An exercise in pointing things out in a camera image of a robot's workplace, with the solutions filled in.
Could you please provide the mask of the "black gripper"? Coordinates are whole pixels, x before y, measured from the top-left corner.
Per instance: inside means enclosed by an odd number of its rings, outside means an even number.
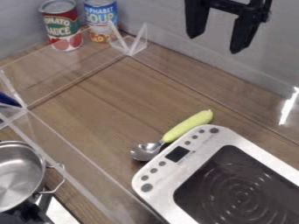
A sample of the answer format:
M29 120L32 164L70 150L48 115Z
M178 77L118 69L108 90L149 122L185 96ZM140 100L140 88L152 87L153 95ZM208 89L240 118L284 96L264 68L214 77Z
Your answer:
M272 0L184 0L185 32L190 39L205 31L210 8L237 15L229 41L229 51L239 53L248 48L261 23L268 21Z

